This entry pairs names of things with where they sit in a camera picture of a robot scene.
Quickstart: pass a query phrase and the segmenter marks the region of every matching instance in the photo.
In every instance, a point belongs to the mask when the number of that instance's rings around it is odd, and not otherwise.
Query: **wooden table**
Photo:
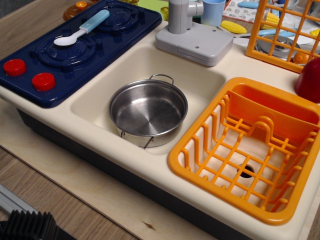
[[[1,18],[0,59],[63,23],[63,12],[76,2],[77,0],[35,0]],[[137,239],[2,148],[0,184],[38,211],[51,212],[57,224],[79,240]],[[0,212],[0,220],[7,217]],[[319,229],[318,209],[307,239],[320,239]]]

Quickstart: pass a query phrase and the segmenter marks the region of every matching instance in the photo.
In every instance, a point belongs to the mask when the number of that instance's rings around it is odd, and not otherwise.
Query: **orange plastic basket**
[[[288,69],[288,70],[296,72],[296,73],[301,73],[304,66],[297,64],[297,63],[294,63],[293,58],[294,58],[295,54],[300,53],[302,55],[307,56],[308,62],[314,58],[320,58],[320,55],[316,53],[317,46],[318,46],[318,43],[320,40],[320,34],[318,36],[314,36],[314,35],[311,35],[310,33],[302,32],[302,28],[303,28],[305,21],[311,20],[311,21],[315,21],[315,22],[320,22],[320,18],[313,17],[308,14],[312,2],[319,2],[320,3],[320,0],[305,0],[305,2],[306,2],[306,4],[305,4],[305,8],[304,8],[303,12],[298,12],[298,11],[295,11],[294,9],[290,10],[287,8],[289,0],[285,0],[285,4],[283,7],[278,7],[273,4],[268,4],[268,0],[260,0],[259,6],[257,9],[257,13],[256,13],[256,17],[254,20],[253,28],[252,28],[250,40],[248,43],[246,55],[253,57],[253,58],[256,58],[256,59],[259,59],[259,60],[262,60],[264,62],[273,64],[273,65],[282,67],[284,69]],[[266,9],[270,9],[271,11],[276,10],[281,13],[280,17],[279,17],[278,24],[264,20],[264,15],[265,15]],[[296,18],[300,19],[299,25],[295,26],[295,28],[297,28],[296,30],[283,26],[284,18],[286,15],[292,15],[292,16],[295,16]],[[272,39],[268,39],[263,36],[258,36],[259,30],[261,30],[263,28],[262,26],[269,26],[271,28],[276,28],[276,33]],[[285,43],[278,40],[279,32],[281,30],[292,32],[295,34],[292,45],[285,44]],[[298,48],[297,41],[298,41],[299,36],[310,38],[310,40],[312,40],[314,42],[313,45],[311,44],[310,46],[308,46],[308,49],[303,49],[303,47]],[[269,52],[266,53],[266,52],[261,52],[259,50],[256,50],[257,40],[270,44]],[[273,56],[275,48],[286,49],[286,51],[288,53],[287,59],[281,59],[276,56]]]
[[[178,176],[271,225],[293,216],[320,148],[320,106],[229,80],[168,156]]]

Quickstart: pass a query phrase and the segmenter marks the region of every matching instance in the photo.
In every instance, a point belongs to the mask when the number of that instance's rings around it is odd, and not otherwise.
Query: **burner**
[[[139,18],[143,17],[144,11],[138,11],[135,8],[128,6],[114,6],[106,8],[110,12],[110,16],[102,22],[97,28],[97,31],[103,33],[111,33],[113,36],[121,35],[123,32],[130,30],[139,23]]]
[[[63,72],[71,72],[90,60],[96,53],[95,42],[87,36],[77,39],[70,46],[54,44],[54,38],[45,41],[37,53],[38,59],[45,65],[61,68]]]

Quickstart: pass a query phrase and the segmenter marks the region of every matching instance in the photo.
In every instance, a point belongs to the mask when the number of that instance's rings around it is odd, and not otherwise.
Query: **light blue cup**
[[[221,24],[226,0],[202,0],[202,2],[203,14],[201,16],[201,24],[217,28]]]

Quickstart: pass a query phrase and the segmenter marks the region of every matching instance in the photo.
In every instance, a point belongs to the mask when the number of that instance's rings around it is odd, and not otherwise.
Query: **black base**
[[[215,238],[221,240],[250,240],[249,237],[243,235],[228,225],[225,225],[224,223],[214,219],[213,217],[180,200],[179,198],[176,198],[159,187],[149,183],[148,181],[145,181],[139,176],[116,165],[115,163],[91,151],[76,141],[73,141],[72,139],[43,124],[39,120],[24,113],[23,111],[18,109],[18,112],[24,124],[34,130],[36,133],[81,157],[98,169],[152,199],[178,216],[186,219]]]
[[[50,212],[13,210],[8,221],[0,221],[0,240],[76,240],[56,225]]]

